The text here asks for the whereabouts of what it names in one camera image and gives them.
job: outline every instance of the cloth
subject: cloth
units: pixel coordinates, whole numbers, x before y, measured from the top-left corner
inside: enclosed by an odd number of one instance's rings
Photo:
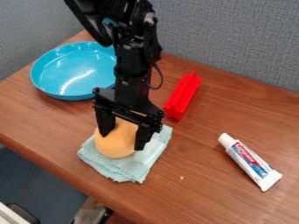
[[[131,181],[143,184],[155,161],[165,152],[173,137],[173,130],[165,125],[161,133],[154,133],[145,149],[122,158],[103,156],[97,149],[95,137],[93,136],[82,145],[79,157],[102,175],[117,182]]]

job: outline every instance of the red plastic block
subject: red plastic block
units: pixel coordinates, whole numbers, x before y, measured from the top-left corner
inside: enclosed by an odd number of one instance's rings
[[[197,76],[197,72],[186,74],[173,91],[171,97],[163,106],[166,117],[181,121],[183,113],[190,105],[194,94],[202,84],[203,78]]]

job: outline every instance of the toothpaste tube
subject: toothpaste tube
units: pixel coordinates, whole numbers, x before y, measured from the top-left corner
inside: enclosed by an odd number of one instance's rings
[[[259,155],[227,133],[221,135],[219,142],[243,171],[255,180],[262,191],[267,191],[277,181],[283,177],[283,174],[274,170],[274,168],[259,157]]]

